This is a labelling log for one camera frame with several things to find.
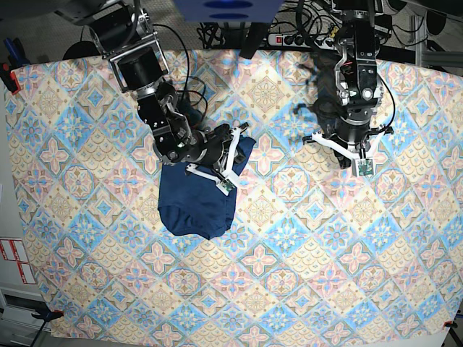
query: patterned tablecloth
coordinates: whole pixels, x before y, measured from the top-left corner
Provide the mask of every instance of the patterned tablecloth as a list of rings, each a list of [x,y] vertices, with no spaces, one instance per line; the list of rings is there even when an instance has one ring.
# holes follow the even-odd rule
[[[182,87],[185,54],[166,58]],[[163,227],[153,138],[105,61],[24,67],[22,91],[5,92],[27,254],[45,301],[64,310],[53,335],[276,347],[441,331],[463,299],[463,79],[381,62],[396,133],[378,173],[356,178],[301,144],[318,128],[306,108],[293,112],[319,92],[298,68],[313,65],[307,54],[191,58],[209,122],[248,121],[258,141],[234,224],[213,241]],[[391,111],[385,95],[374,123]]]

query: power strip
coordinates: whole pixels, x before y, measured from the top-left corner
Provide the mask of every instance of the power strip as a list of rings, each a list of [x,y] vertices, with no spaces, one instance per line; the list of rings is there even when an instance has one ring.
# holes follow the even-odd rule
[[[304,38],[301,35],[291,35],[291,34],[268,34],[267,42],[270,46],[275,47],[298,47],[298,48],[310,48],[310,45],[307,45],[304,42]],[[333,51],[334,48],[334,39],[325,38],[324,40],[316,40],[315,44],[322,48]]]

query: folded garment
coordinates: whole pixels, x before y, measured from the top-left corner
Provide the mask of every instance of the folded garment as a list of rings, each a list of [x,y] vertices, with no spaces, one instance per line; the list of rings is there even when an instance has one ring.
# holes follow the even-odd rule
[[[238,147],[246,160],[233,165],[237,175],[245,168],[254,144],[250,137],[239,139]],[[158,202],[162,223],[175,236],[197,234],[210,240],[224,235],[232,226],[237,190],[226,196],[210,179],[187,176],[186,167],[186,163],[180,163],[162,168]]]

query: floral pattern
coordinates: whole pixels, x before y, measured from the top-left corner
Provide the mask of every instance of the floral pattern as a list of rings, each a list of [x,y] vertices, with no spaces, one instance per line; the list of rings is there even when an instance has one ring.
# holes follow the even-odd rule
[[[186,56],[165,53],[181,87]],[[309,54],[190,58],[206,125],[246,121],[257,141],[231,228],[210,241],[164,228],[153,136],[107,61],[23,67],[22,90],[4,92],[27,256],[47,305],[65,311],[52,335],[337,347],[438,333],[463,291],[463,81],[381,62],[395,132],[365,178],[300,140],[319,127],[305,105],[331,79]],[[390,97],[377,111],[375,127]]]

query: gray floor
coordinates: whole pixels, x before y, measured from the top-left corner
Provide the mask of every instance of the gray floor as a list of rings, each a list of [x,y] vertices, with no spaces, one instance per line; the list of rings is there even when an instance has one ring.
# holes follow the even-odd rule
[[[148,10],[153,22],[170,25],[182,36],[188,48],[201,48],[197,38],[198,23],[186,23],[177,11],[172,0],[144,0],[143,6]],[[423,13],[422,9],[408,5],[402,12],[394,15],[394,24],[409,29],[409,16],[414,12]],[[386,5],[386,13],[393,14]],[[293,17],[281,14],[282,20],[294,20]],[[403,42],[409,40],[410,34],[396,30]],[[0,22],[0,38],[20,38],[25,47],[27,57],[33,63],[61,60],[65,51],[80,38],[81,28],[76,27],[55,14],[47,14],[36,18],[23,20],[4,20]],[[84,39],[90,40],[88,31]],[[179,41],[168,31],[160,29],[160,39],[163,49],[181,49]],[[445,30],[434,38],[446,50],[463,51],[463,24],[448,21]],[[392,37],[388,46],[402,47]],[[0,45],[0,61],[5,61],[7,50]]]

